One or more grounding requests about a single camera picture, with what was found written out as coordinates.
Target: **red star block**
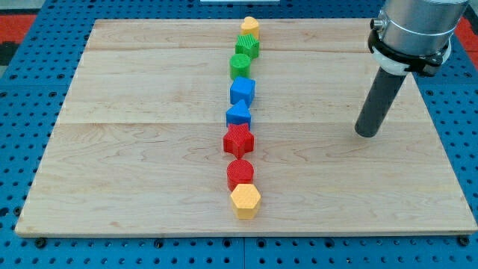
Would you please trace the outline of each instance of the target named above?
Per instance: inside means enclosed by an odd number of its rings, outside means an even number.
[[[252,184],[254,167],[246,160],[234,160],[227,167],[227,186],[233,191],[238,184]]]
[[[254,135],[249,132],[247,123],[235,125],[229,123],[229,131],[223,137],[224,151],[240,159],[244,153],[254,150]]]

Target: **blue pegboard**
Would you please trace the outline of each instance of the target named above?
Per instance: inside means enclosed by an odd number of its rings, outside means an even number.
[[[57,239],[13,232],[95,19],[366,18],[383,0],[278,6],[199,0],[47,0],[0,80],[0,268],[476,268],[478,237]],[[478,214],[477,71],[458,40],[434,78],[415,77],[468,203]]]

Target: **wooden plank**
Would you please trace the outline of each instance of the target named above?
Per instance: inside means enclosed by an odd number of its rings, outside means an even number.
[[[223,152],[240,20],[99,20],[16,225],[25,237],[457,235],[477,224],[413,78],[359,137],[367,20],[263,20],[251,106],[262,207]]]

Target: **blue block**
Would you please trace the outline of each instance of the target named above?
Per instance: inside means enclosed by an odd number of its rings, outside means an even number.
[[[255,81],[250,78],[237,77],[232,83],[230,96],[232,105],[244,100],[247,107],[250,107],[255,96]]]
[[[247,123],[249,124],[249,130],[251,129],[251,113],[249,112],[249,108],[243,99],[227,110],[226,125],[228,126],[229,123],[238,125]]]

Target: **black cylinder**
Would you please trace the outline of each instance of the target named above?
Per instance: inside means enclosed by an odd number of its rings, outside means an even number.
[[[392,75],[381,67],[375,76],[367,100],[356,123],[356,132],[362,137],[373,137],[379,131],[388,109],[402,86],[404,75]]]

